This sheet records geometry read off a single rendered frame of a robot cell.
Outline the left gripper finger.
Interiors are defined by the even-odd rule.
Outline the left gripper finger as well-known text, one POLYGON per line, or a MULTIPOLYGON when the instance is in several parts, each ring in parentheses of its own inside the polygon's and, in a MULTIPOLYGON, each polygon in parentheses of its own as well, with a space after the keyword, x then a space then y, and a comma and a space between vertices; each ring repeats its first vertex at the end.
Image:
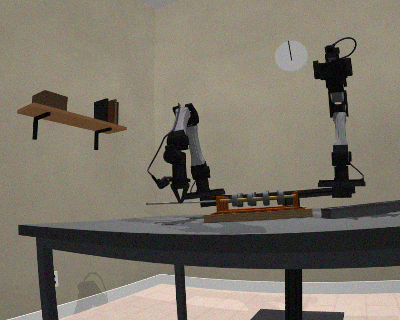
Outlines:
POLYGON ((352 64, 351 64, 351 58, 345 58, 345 66, 346 66, 346 72, 347 76, 352 76, 352 64))
POLYGON ((320 72, 319 72, 319 64, 318 60, 313 61, 313 69, 314 69, 314 78, 320 79, 320 72), (316 72, 315 72, 316 71, 316 72))

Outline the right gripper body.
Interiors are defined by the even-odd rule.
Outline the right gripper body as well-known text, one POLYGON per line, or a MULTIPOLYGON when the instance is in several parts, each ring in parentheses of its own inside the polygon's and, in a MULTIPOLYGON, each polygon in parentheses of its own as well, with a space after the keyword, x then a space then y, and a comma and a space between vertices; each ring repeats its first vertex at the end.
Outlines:
POLYGON ((169 182, 172 181, 170 185, 189 185, 188 182, 190 182, 190 179, 187 178, 186 165, 181 165, 181 167, 179 167, 179 165, 173 165, 172 177, 164 176, 161 180, 163 179, 169 179, 169 182))

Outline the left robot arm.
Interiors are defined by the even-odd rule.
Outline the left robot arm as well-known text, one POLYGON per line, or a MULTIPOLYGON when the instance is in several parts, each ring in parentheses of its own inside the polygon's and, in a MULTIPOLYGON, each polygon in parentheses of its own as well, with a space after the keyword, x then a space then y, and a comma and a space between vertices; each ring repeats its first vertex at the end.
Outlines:
MULTIPOLYGON (((327 58, 336 57, 339 59, 340 49, 334 45, 326 45, 325 47, 325 61, 327 58)), ((359 182, 364 179, 350 180, 348 165, 351 162, 351 151, 348 152, 348 143, 346 140, 346 117, 348 114, 347 92, 344 87, 347 86, 346 78, 340 79, 338 82, 326 81, 326 88, 328 88, 330 117, 333 117, 335 123, 335 142, 333 145, 333 152, 331 152, 332 166, 335 171, 334 180, 320 180, 319 182, 359 182), (345 82, 344 82, 345 81, 345 82), (341 104, 335 104, 341 102, 341 104), (332 105, 332 109, 331 109, 332 105)))

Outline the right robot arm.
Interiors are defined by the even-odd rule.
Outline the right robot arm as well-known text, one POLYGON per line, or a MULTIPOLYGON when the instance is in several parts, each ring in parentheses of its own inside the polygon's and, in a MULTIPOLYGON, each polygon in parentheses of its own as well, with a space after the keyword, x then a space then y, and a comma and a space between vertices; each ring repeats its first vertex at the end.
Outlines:
POLYGON ((186 165, 186 153, 181 150, 190 149, 191 174, 193 180, 196 181, 197 190, 186 195, 224 190, 209 189, 210 168, 201 152, 198 123, 199 116, 192 103, 185 104, 185 107, 180 108, 175 129, 167 137, 167 146, 165 146, 163 154, 167 163, 181 167, 181 165, 186 165))

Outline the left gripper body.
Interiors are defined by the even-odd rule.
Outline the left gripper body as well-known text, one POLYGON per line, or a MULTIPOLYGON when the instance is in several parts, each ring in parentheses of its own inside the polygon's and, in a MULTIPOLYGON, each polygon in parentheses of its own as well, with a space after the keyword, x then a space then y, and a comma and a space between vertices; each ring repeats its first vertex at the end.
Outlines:
POLYGON ((337 59, 336 57, 328 58, 329 61, 319 63, 320 79, 329 80, 330 82, 338 82, 340 79, 347 78, 345 59, 337 59))

